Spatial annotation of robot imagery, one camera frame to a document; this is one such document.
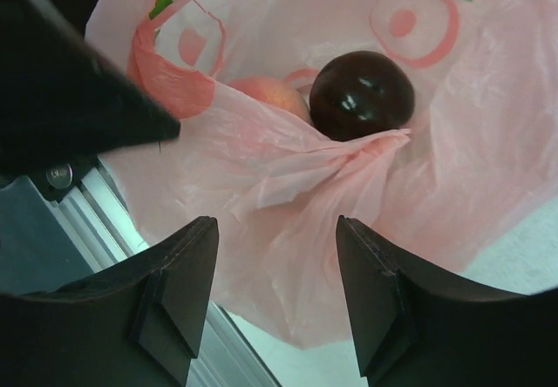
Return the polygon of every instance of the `dark round fruit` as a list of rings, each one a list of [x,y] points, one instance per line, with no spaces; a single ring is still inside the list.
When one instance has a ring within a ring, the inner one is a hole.
[[[411,81],[386,56],[353,51],[331,60],[310,90],[314,127],[348,141],[404,126],[412,117]]]

